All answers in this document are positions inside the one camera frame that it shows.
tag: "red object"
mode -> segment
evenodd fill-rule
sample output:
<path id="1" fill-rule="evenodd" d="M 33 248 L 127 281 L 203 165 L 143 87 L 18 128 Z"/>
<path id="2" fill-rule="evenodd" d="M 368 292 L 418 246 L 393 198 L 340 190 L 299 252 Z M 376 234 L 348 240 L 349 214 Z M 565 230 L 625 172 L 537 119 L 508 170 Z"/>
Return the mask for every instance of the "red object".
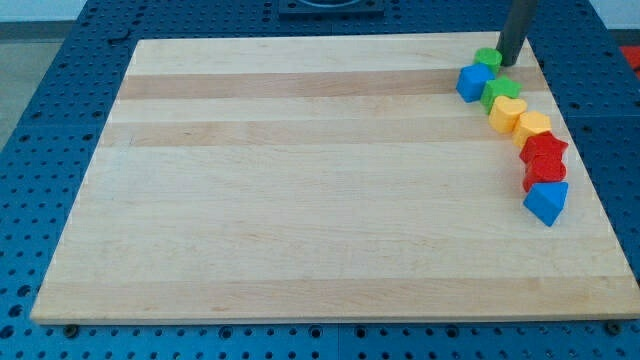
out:
<path id="1" fill-rule="evenodd" d="M 567 176 L 567 168 L 562 163 L 562 159 L 553 156 L 536 156 L 527 164 L 522 187 L 529 192 L 535 183 L 558 182 L 565 176 Z"/>
<path id="2" fill-rule="evenodd" d="M 520 159 L 525 164 L 529 164 L 536 157 L 551 157 L 562 161 L 562 154 L 569 144 L 562 140 L 558 140 L 551 131 L 545 131 L 538 135 L 530 136 L 525 142 Z"/>
<path id="3" fill-rule="evenodd" d="M 622 51 L 636 76 L 640 79 L 640 46 L 621 46 L 620 51 Z"/>

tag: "plastic block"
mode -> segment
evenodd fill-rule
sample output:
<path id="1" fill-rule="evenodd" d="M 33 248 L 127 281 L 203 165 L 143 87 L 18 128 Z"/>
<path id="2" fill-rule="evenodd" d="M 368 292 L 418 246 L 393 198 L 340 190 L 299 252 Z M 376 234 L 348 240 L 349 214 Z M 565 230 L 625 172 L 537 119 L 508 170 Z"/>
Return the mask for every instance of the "plastic block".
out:
<path id="1" fill-rule="evenodd" d="M 516 125 L 520 115 L 525 111 L 527 111 L 526 101 L 498 96 L 493 102 L 493 107 L 491 107 L 489 125 L 501 134 L 510 133 L 513 131 L 513 127 Z"/>
<path id="2" fill-rule="evenodd" d="M 476 51 L 473 57 L 474 64 L 485 64 L 491 69 L 494 75 L 498 75 L 500 64 L 502 63 L 502 54 L 496 49 L 482 48 Z"/>
<path id="3" fill-rule="evenodd" d="M 484 64 L 466 66 L 460 70 L 456 90 L 465 102 L 478 101 L 482 96 L 484 85 L 493 79 L 495 76 Z"/>
<path id="4" fill-rule="evenodd" d="M 513 143 L 522 149 L 530 136 L 545 131 L 551 131 L 551 119 L 547 115 L 537 111 L 525 112 L 513 128 Z"/>
<path id="5" fill-rule="evenodd" d="M 524 206 L 545 225 L 551 226 L 564 208 L 569 184 L 566 182 L 537 183 L 524 199 Z"/>
<path id="6" fill-rule="evenodd" d="M 484 86 L 480 102 L 484 105 L 487 114 L 489 114 L 491 107 L 493 107 L 493 102 L 498 96 L 503 95 L 515 99 L 520 95 L 521 88 L 522 85 L 506 76 L 501 76 L 496 80 L 489 80 Z"/>
<path id="7" fill-rule="evenodd" d="M 524 191 L 529 192 L 533 184 L 558 182 L 567 176 L 567 168 L 561 159 L 552 156 L 538 156 L 528 164 L 522 181 Z"/>
<path id="8" fill-rule="evenodd" d="M 528 164 L 533 158 L 538 156 L 553 157 L 562 160 L 562 154 L 569 144 L 559 140 L 551 131 L 545 131 L 538 135 L 530 136 L 520 152 L 520 159 Z"/>

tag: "green block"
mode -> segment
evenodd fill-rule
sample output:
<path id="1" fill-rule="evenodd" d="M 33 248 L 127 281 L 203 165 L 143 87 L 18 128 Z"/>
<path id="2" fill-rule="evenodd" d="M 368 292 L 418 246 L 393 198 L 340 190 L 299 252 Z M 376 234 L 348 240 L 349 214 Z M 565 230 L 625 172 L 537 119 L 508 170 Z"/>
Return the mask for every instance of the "green block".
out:
<path id="1" fill-rule="evenodd" d="M 496 80 L 489 80 L 484 85 L 482 96 L 480 97 L 480 103 L 484 106 L 487 114 L 491 112 L 493 102 L 500 95 L 517 99 L 520 95 L 520 89 L 522 85 L 517 83 L 506 76 L 501 76 Z"/>
<path id="2" fill-rule="evenodd" d="M 496 49 L 482 48 L 476 51 L 476 55 L 473 57 L 473 63 L 485 64 L 491 69 L 493 75 L 498 75 L 500 71 L 500 64 L 502 63 L 502 54 Z"/>

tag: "toy block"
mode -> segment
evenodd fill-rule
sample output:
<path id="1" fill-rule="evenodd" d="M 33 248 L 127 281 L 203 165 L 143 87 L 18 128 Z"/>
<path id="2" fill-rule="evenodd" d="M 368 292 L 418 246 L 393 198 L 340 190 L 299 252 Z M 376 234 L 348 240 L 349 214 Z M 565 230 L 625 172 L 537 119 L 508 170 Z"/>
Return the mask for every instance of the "toy block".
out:
<path id="1" fill-rule="evenodd" d="M 493 102 L 498 96 L 503 95 L 515 99 L 520 95 L 521 88 L 522 85 L 506 76 L 501 76 L 496 80 L 489 80 L 484 86 L 484 90 L 480 96 L 480 102 L 484 105 L 487 114 L 489 114 L 493 107 Z"/>
<path id="2" fill-rule="evenodd" d="M 520 159 L 528 164 L 533 158 L 538 156 L 553 157 L 562 160 L 562 154 L 569 144 L 557 139 L 551 131 L 530 136 L 520 152 Z"/>
<path id="3" fill-rule="evenodd" d="M 547 115 L 537 111 L 522 113 L 513 128 L 513 143 L 522 149 L 530 136 L 545 131 L 551 131 L 551 119 Z"/>
<path id="4" fill-rule="evenodd" d="M 527 164 L 522 180 L 524 191 L 529 192 L 533 184 L 558 182 L 567 176 L 567 168 L 562 159 L 552 156 L 537 156 Z"/>
<path id="5" fill-rule="evenodd" d="M 482 48 L 476 51 L 473 57 L 474 64 L 485 64 L 491 69 L 494 75 L 498 75 L 500 64 L 502 63 L 502 54 L 496 49 Z"/>
<path id="6" fill-rule="evenodd" d="M 486 82 L 493 79 L 495 76 L 484 64 L 466 66 L 460 70 L 456 90 L 465 102 L 477 101 L 480 100 Z"/>
<path id="7" fill-rule="evenodd" d="M 524 206 L 545 225 L 551 226 L 564 208 L 569 184 L 566 182 L 534 184 L 524 199 Z"/>
<path id="8" fill-rule="evenodd" d="M 510 99 L 506 96 L 498 96 L 493 102 L 489 114 L 489 125 L 501 133 L 513 131 L 520 115 L 527 111 L 527 102 L 522 99 Z"/>

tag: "wooden cutting board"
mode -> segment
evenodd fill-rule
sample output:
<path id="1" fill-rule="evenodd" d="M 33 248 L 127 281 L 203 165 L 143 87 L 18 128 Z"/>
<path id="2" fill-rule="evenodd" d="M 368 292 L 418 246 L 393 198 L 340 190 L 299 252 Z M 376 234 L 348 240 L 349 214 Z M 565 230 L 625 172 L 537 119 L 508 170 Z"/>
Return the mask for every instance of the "wooden cutting board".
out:
<path id="1" fill-rule="evenodd" d="M 571 143 L 565 211 L 461 67 L 496 33 L 138 43 L 40 323 L 634 318 L 640 291 L 528 44 L 504 73 Z"/>

